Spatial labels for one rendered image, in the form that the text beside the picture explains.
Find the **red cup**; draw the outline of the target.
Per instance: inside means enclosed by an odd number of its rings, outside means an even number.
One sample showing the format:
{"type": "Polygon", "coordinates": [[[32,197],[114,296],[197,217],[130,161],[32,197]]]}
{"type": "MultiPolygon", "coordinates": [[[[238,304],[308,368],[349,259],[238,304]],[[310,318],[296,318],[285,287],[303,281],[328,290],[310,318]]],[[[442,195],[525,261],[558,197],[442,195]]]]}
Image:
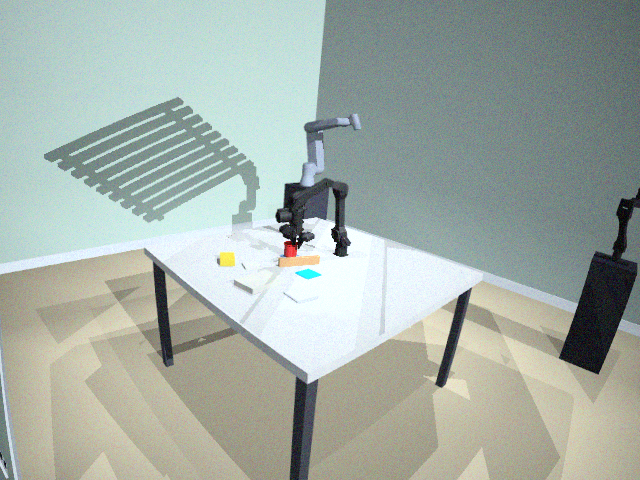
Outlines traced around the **red cup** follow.
{"type": "Polygon", "coordinates": [[[284,255],[285,257],[296,257],[297,255],[297,245],[292,245],[291,241],[285,241],[284,243],[284,255]]]}

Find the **yellow rectangular block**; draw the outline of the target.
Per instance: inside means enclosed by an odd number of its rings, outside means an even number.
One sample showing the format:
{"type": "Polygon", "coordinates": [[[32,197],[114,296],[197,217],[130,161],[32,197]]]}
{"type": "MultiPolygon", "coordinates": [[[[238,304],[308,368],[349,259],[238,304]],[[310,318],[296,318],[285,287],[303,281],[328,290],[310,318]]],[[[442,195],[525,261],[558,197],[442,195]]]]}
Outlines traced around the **yellow rectangular block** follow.
{"type": "Polygon", "coordinates": [[[234,252],[220,253],[220,265],[221,266],[235,266],[234,252]]]}

